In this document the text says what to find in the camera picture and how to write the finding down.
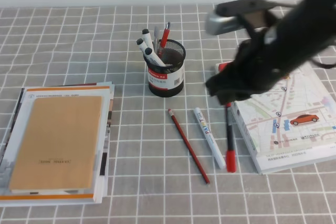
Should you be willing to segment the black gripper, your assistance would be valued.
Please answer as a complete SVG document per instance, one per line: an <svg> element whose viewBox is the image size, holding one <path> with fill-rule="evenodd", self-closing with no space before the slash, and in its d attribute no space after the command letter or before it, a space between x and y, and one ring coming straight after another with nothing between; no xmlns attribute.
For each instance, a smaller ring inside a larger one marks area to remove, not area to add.
<svg viewBox="0 0 336 224"><path fill-rule="evenodd" d="M205 85L212 97L222 105L249 99L271 89L284 76L284 56L268 52L259 40L245 40L239 47L234 61L210 77Z"/></svg>

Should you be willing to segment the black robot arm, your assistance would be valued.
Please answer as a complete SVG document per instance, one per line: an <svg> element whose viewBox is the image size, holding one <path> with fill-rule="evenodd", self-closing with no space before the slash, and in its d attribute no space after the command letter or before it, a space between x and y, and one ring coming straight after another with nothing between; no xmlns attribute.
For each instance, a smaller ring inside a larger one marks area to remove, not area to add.
<svg viewBox="0 0 336 224"><path fill-rule="evenodd" d="M243 28L249 35L235 59L205 85L220 104L262 94L335 41L335 0L302 0L283 18L267 0L218 4L207 16L206 32L221 35Z"/></svg>

